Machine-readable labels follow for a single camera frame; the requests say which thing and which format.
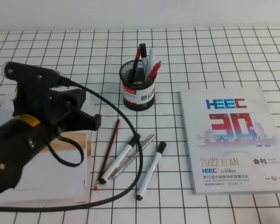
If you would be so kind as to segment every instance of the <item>red pen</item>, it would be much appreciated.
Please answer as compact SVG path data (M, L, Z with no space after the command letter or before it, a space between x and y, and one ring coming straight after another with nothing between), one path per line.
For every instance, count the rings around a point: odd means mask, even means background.
M148 82L150 80L153 80L155 78L155 76L157 75L157 72L160 67L161 67L161 61L159 61L157 64L155 64L154 68L151 70L149 76L147 77L147 79L145 81Z

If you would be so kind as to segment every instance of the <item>book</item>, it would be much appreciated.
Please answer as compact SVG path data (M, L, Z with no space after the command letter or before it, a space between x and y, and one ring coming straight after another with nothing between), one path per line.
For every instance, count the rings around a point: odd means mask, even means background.
M181 91L197 194L280 192L280 137L258 88Z
M0 125L12 118L15 94L4 97L0 107ZM94 101L86 94L82 111L92 113ZM62 136L75 140L84 150L84 161L76 167L67 167L59 163L49 149L44 148L23 169L21 180L15 189L0 194L0 206L52 207L65 206L89 201L91 172L88 169L91 158L91 131L62 133ZM78 150L57 139L51 146L58 155L71 162L80 161Z

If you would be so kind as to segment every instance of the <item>catalog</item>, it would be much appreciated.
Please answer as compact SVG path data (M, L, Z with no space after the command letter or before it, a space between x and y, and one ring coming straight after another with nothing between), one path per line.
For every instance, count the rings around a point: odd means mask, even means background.
M181 91L195 192L280 191L280 138L258 88Z

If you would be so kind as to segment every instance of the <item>black wire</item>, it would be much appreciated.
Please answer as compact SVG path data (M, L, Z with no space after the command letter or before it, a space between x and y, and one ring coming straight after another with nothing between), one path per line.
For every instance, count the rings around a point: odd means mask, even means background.
M67 143L72 144L74 147L76 147L76 149L79 151L80 155L81 155L81 161L78 163L72 163L72 162L68 162L62 158L60 158L60 156L54 151L53 147L50 145L50 143L48 143L47 141L45 141L44 143L47 145L48 149L50 150L50 152L52 153L52 156L58 161L60 162L62 165L65 165L67 167L78 167L82 164L82 162L84 161L84 152L82 147L73 139L69 139L66 137L63 137L61 135L59 135L57 137L58 140L60 141L64 141Z
M107 100L106 98L100 96L95 91L93 91L93 90L91 90L91 89L89 89L89 88L87 88L85 86L82 86L82 85L80 85L80 84L78 84L76 82L73 82L73 81L71 81L68 78L63 77L63 79L67 83L68 86L76 86L76 87L78 87L80 89L83 89L83 90L91 93L92 95L96 96L97 98L101 99L105 103L107 103L116 112L118 112L121 115L121 117L127 122L127 124L130 126L130 128L131 128L131 130L133 132L133 135L134 136L137 135L137 132L136 132L135 128L133 127L133 125L129 121L129 119L126 117L126 115L124 115L123 112L121 112L120 109L118 109L109 100ZM142 173L142 168L143 168L143 152L142 152L142 147L141 147L140 139L137 138L136 141L137 141L137 145L138 145L138 149L139 149L139 159L140 159L139 171L138 171L138 173L136 175L136 178L132 182L132 184L127 189L125 189L124 191L119 193L118 195L115 195L113 197L109 197L109 198L106 198L104 200L100 200L100 201L97 201L97 202L90 202L90 203L79 204L79 205L60 206L60 207L47 207L47 208L0 207L0 211L4 211L4 212L56 212L56 211L89 209L91 207L95 207L95 206L99 206L99 205L102 205L102 204L106 204L106 203L115 201L115 200L123 197L124 195L129 193L136 186L138 180L140 179L141 173Z

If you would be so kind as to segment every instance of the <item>white marker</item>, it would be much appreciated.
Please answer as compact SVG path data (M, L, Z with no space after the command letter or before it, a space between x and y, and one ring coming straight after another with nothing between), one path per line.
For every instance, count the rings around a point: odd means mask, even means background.
M106 170L106 172L102 175L102 177L98 180L100 184L106 184L107 181L110 179L112 174L116 172L120 163L126 157L126 155L132 150L132 148L136 145L136 140L140 138L140 135L133 136L132 139L128 142L126 147L121 151L121 153L117 156L111 166Z
M151 70L154 68L154 56L155 56L155 50L154 48L151 48L149 50L149 58L148 58L148 63L146 68L145 80L148 78Z
M137 195L136 195L136 199L138 201L141 201L143 199L143 194L144 192L146 191L146 189L148 188L149 186L149 183L151 181L151 178L153 178L153 175L154 175L154 171L159 163L159 160L160 158L162 157L162 154L164 152L164 149L166 148L167 144L164 142L164 141L161 141L160 144L159 144L159 147L157 149L157 153L155 154L155 158L154 158L154 161L153 161L153 164L151 165L151 167L149 168L145 178L144 178L144 181L141 185L141 187L139 188L138 192L137 192Z

